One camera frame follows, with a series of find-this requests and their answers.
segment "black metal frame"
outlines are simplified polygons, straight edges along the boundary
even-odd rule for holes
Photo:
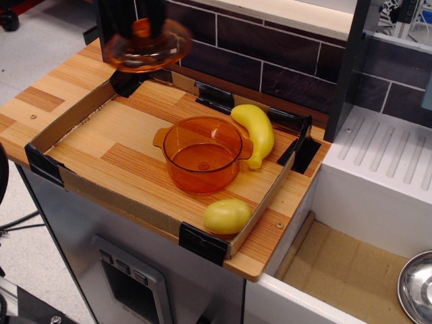
[[[5,196],[7,182],[9,180],[9,161],[5,149],[0,143],[0,204]]]

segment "metal bowl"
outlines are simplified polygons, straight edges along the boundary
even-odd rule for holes
[[[407,262],[398,280],[399,301],[417,324],[432,324],[432,251]]]

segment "wooden countertop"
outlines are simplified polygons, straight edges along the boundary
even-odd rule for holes
[[[239,14],[264,19],[306,32],[347,41],[353,13],[298,0],[195,0]]]

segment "gray floor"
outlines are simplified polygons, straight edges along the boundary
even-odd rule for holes
[[[45,0],[20,16],[15,32],[0,28],[0,105],[12,99],[86,45],[82,33],[95,25],[92,4]],[[15,165],[0,205],[0,224],[36,210]],[[37,217],[23,225],[42,223]],[[0,238],[6,279],[80,324],[94,323],[45,227]]]

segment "cardboard edge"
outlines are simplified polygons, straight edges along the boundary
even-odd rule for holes
[[[172,242],[178,243],[181,222],[177,219],[166,214],[164,214],[165,217],[161,217],[161,213],[153,208],[94,184],[64,167],[60,167],[59,172],[67,191],[75,192]]]

